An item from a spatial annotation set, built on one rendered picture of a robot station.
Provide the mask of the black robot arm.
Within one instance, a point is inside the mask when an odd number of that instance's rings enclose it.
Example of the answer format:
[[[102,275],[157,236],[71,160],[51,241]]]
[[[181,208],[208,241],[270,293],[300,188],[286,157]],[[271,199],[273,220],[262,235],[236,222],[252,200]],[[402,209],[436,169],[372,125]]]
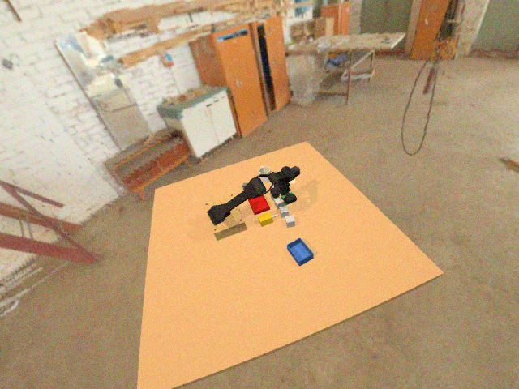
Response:
[[[300,170],[301,169],[298,166],[294,166],[293,168],[284,166],[280,172],[260,174],[256,177],[253,177],[250,180],[250,182],[246,184],[243,192],[235,196],[227,203],[213,205],[207,211],[210,221],[214,226],[220,224],[221,222],[224,222],[225,218],[231,214],[231,210],[233,210],[249,198],[256,198],[258,196],[260,197],[262,195],[265,195],[269,191],[271,192],[273,198],[277,198],[280,195],[283,195],[283,191],[279,187],[279,185],[273,188],[272,186],[278,182],[282,186],[287,185],[290,181],[293,181],[298,175],[300,175]],[[265,188],[264,184],[260,180],[260,177],[268,177],[269,181],[272,183],[269,190]]]

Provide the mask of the red tray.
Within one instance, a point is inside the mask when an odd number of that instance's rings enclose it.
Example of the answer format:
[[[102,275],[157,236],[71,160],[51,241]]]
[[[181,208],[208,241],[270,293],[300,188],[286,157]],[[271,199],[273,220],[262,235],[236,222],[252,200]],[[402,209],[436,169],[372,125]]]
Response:
[[[248,201],[255,215],[270,210],[268,202],[263,195],[256,198],[249,198]]]

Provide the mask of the blue rectangular tray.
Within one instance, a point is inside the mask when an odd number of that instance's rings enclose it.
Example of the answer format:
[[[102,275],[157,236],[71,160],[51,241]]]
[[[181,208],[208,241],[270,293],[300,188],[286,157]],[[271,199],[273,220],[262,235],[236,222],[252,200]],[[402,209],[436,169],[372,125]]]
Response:
[[[287,250],[291,253],[299,266],[313,259],[313,252],[301,238],[288,244]]]

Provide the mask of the beige open cylinder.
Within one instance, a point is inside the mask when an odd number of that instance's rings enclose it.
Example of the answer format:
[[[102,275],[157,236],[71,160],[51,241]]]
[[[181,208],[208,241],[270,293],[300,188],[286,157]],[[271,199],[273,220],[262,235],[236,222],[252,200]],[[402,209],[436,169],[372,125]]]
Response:
[[[268,166],[261,166],[261,168],[259,169],[259,174],[270,174],[271,173],[271,169],[268,167]],[[268,183],[270,182],[268,177],[261,177],[260,180],[262,181],[262,183]]]

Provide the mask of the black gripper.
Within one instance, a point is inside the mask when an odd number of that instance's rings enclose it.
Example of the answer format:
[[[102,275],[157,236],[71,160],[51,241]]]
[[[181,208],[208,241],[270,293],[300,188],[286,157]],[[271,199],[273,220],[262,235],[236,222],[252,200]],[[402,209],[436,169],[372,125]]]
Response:
[[[287,185],[280,185],[279,182],[274,184],[274,187],[275,186],[278,186],[282,189],[283,191],[283,195],[285,195],[285,197],[283,198],[286,202],[286,204],[290,204],[290,203],[293,203],[295,201],[297,201],[297,197],[294,195],[294,194],[291,194],[289,191],[291,191],[290,189],[290,183],[288,183]]]

